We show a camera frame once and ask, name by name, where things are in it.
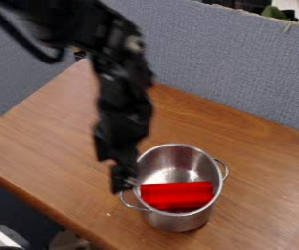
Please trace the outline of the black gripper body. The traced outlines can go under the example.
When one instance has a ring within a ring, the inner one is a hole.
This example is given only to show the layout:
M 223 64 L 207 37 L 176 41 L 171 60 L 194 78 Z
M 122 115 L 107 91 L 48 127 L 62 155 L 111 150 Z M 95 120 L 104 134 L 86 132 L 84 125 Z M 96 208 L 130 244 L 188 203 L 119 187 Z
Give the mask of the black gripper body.
M 98 123 L 94 126 L 99 161 L 112 159 L 122 166 L 138 163 L 139 143 L 150 134 L 152 103 L 150 97 L 131 99 L 127 104 L 100 98 Z

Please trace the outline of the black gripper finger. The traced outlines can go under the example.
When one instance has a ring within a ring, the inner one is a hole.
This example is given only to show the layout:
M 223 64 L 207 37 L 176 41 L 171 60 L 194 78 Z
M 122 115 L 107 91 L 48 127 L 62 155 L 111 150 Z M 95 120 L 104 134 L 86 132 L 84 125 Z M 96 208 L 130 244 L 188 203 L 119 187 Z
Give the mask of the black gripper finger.
M 114 194 L 131 189 L 138 183 L 139 165 L 116 164 L 111 167 L 111 191 Z

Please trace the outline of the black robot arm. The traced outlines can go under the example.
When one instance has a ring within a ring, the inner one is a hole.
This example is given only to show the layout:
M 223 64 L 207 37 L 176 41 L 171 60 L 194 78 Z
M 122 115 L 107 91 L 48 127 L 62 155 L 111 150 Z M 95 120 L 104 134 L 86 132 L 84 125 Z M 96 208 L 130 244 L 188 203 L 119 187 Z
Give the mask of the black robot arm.
M 44 63 L 79 48 L 99 79 L 96 157 L 111 160 L 111 192 L 138 184 L 139 143 L 150 134 L 154 73 L 140 28 L 102 0 L 0 0 L 0 27 Z

